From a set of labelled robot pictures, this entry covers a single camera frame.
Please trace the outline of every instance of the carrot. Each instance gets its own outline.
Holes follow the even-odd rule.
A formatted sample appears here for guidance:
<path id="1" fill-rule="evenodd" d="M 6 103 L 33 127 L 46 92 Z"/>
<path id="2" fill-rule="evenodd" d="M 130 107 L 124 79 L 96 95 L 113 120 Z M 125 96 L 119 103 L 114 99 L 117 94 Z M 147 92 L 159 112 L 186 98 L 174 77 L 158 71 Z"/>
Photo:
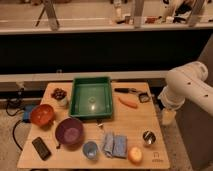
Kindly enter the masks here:
<path id="1" fill-rule="evenodd" d="M 136 103 L 133 103 L 133 102 L 130 102 L 130 101 L 126 101 L 126 100 L 122 100 L 120 97 L 118 97 L 118 100 L 122 104 L 124 104 L 125 106 L 131 107 L 131 108 L 134 108 L 134 109 L 138 108 L 138 105 Z"/>

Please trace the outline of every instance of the brown bowl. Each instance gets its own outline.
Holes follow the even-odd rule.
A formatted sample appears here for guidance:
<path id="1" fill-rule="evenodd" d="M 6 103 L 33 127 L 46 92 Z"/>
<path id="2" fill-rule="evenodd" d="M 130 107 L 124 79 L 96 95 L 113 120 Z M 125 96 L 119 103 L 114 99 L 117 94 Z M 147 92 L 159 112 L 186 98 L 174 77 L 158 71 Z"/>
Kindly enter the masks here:
<path id="1" fill-rule="evenodd" d="M 67 118 L 59 123 L 55 137 L 60 144 L 73 145 L 82 140 L 83 123 L 77 118 Z"/>
<path id="2" fill-rule="evenodd" d="M 42 104 L 32 110 L 30 113 L 30 121 L 41 127 L 52 122 L 54 115 L 54 109 L 52 106 L 49 104 Z"/>

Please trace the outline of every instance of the green plastic tray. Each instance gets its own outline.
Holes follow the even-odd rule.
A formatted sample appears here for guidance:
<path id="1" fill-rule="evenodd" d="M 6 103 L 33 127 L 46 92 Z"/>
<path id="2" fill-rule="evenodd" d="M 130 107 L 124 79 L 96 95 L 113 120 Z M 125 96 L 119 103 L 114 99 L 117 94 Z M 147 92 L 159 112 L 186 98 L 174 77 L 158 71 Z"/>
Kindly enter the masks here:
<path id="1" fill-rule="evenodd" d="M 110 118 L 113 113 L 109 77 L 75 78 L 69 115 L 79 119 Z"/>

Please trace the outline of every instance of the gray cloth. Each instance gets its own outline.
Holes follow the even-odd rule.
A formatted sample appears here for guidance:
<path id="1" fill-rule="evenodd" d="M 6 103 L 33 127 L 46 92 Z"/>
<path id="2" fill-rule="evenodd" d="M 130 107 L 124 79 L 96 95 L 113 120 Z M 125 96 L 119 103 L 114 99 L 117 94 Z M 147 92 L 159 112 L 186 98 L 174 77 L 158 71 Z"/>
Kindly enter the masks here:
<path id="1" fill-rule="evenodd" d="M 108 132 L 104 134 L 102 142 L 102 150 L 107 157 L 113 157 L 114 133 Z"/>
<path id="2" fill-rule="evenodd" d="M 114 157 L 126 158 L 127 137 L 123 135 L 114 136 L 114 147 L 112 155 Z"/>
<path id="3" fill-rule="evenodd" d="M 101 149 L 107 157 L 126 158 L 127 156 L 127 137 L 114 135 L 113 132 L 104 134 Z"/>

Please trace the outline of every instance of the small cup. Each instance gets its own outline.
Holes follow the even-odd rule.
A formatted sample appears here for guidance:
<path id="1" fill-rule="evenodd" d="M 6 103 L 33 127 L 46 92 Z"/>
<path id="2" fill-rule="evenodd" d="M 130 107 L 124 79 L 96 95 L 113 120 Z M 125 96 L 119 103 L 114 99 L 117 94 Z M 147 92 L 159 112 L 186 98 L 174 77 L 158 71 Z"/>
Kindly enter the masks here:
<path id="1" fill-rule="evenodd" d="M 156 141 L 155 134 L 151 131 L 143 133 L 144 146 L 149 147 Z"/>
<path id="2" fill-rule="evenodd" d="M 83 146 L 84 155 L 90 160 L 97 160 L 98 156 L 98 146 L 93 141 L 88 141 Z"/>

